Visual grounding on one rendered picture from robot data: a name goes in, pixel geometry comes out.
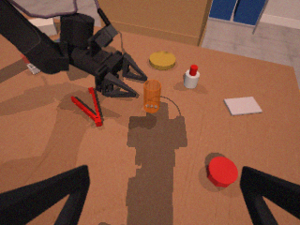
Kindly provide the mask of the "orange translucent pill bottle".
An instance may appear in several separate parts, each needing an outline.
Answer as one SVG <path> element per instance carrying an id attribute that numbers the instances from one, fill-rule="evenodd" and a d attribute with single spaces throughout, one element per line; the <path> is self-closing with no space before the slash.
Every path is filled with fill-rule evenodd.
<path id="1" fill-rule="evenodd" d="M 148 80 L 143 84 L 143 107 L 147 113 L 156 113 L 159 110 L 160 94 L 161 83 L 159 81 Z"/>

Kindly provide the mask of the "red disk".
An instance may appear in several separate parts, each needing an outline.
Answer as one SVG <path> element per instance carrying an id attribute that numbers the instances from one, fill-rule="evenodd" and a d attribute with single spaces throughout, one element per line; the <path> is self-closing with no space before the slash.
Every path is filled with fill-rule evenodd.
<path id="1" fill-rule="evenodd" d="M 216 186 L 226 188 L 238 176 L 234 163 L 226 157 L 214 157 L 207 166 L 207 178 Z"/>

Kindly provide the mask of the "pale pink flat square slab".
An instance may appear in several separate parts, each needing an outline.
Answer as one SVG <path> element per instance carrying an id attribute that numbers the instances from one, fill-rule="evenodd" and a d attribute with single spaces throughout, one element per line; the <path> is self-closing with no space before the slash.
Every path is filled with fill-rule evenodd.
<path id="1" fill-rule="evenodd" d="M 231 115 L 263 112 L 254 97 L 227 98 L 224 102 Z"/>

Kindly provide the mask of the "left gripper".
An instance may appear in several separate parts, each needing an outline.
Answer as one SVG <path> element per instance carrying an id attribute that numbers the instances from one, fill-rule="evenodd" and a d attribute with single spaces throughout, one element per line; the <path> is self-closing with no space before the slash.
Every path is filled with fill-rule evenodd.
<path id="1" fill-rule="evenodd" d="M 119 74 L 117 74 L 117 72 L 121 71 L 122 69 L 122 77 L 144 82 L 147 81 L 147 76 L 140 70 L 140 68 L 128 53 L 124 53 L 122 55 L 121 52 L 116 51 L 113 54 L 112 52 L 105 52 L 100 49 L 94 39 L 107 26 L 108 25 L 105 25 L 93 36 L 87 39 L 87 43 L 89 44 L 90 57 L 88 55 L 84 56 L 82 60 L 82 70 L 95 76 L 95 70 L 98 68 L 95 76 L 96 90 L 101 92 L 102 87 L 102 95 L 105 97 L 136 97 L 136 92 L 119 80 Z M 130 72 L 129 66 L 134 68 L 141 76 Z M 126 92 L 113 90 L 114 85 L 125 89 Z"/>

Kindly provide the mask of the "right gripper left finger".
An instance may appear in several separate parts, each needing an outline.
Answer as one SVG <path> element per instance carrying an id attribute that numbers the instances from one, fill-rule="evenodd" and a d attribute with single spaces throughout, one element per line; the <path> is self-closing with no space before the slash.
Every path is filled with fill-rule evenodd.
<path id="1" fill-rule="evenodd" d="M 0 193 L 0 225 L 26 225 L 68 194 L 53 225 L 78 225 L 90 187 L 87 165 Z"/>

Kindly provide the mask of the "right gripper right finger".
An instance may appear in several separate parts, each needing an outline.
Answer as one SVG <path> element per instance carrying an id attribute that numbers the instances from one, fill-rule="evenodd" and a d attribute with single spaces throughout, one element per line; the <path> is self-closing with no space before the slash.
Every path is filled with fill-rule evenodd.
<path id="1" fill-rule="evenodd" d="M 253 225 L 278 225 L 263 197 L 300 219 L 300 185 L 244 166 L 240 188 Z"/>

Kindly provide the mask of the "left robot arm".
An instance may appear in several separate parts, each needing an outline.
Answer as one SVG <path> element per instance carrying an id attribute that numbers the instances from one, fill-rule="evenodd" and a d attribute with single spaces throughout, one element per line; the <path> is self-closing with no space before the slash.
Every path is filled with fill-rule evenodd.
<path id="1" fill-rule="evenodd" d="M 82 13 L 60 16 L 60 43 L 53 42 L 8 0 L 0 0 L 0 34 L 46 74 L 69 71 L 69 65 L 83 70 L 82 60 L 90 55 L 87 39 L 93 36 L 94 23 L 94 18 Z M 94 41 L 106 48 L 117 34 L 110 24 Z"/>

